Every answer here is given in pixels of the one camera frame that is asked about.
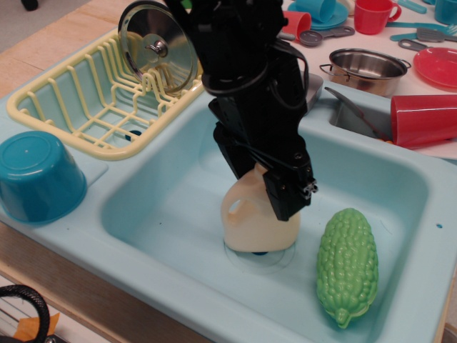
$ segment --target light blue sink basin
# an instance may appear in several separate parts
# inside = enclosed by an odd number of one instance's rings
[[[387,99],[324,85],[388,114]],[[319,192],[297,242],[235,253],[219,207],[236,179],[212,139],[210,100],[202,94],[128,159],[71,149],[89,189],[66,217],[30,227],[0,209],[0,220],[216,342],[432,342],[457,257],[455,166],[333,125],[339,105],[323,91],[300,125]],[[0,141],[26,130],[5,102]],[[380,282],[367,315],[342,330],[319,304],[315,268],[327,221],[347,207],[372,226]]]

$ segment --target green bitter melon toy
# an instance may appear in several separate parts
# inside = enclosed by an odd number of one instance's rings
[[[368,311],[378,291],[378,254],[365,216],[337,212],[327,223],[317,261],[317,295],[342,329]]]

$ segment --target wooden table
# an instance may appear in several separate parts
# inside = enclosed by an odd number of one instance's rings
[[[131,2],[92,0],[0,54],[0,98],[116,27]],[[0,237],[0,274],[33,287],[49,304],[109,341],[207,342],[184,325],[2,223]],[[454,300],[449,303],[449,312],[457,313]],[[437,343],[441,341],[447,313],[446,308]]]

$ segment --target gray ladle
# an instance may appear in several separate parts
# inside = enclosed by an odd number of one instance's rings
[[[376,137],[381,138],[384,141],[391,140],[386,134],[384,134],[382,131],[379,131],[376,128],[376,126],[372,125],[371,122],[366,120],[365,114],[363,113],[361,108],[354,104],[349,98],[345,97],[339,91],[336,91],[335,89],[332,89],[330,87],[324,87],[324,89],[330,92],[332,95],[334,95],[339,101],[343,102],[358,118],[362,119],[362,121],[371,129],[371,131],[375,134]]]

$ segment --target black robotic arm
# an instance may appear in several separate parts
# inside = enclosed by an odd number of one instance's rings
[[[256,162],[276,217],[287,221],[317,191],[298,123],[307,112],[308,66],[299,51],[277,39],[287,24],[282,0],[165,0],[192,41],[224,158],[237,178]],[[298,60],[305,63],[302,76]]]

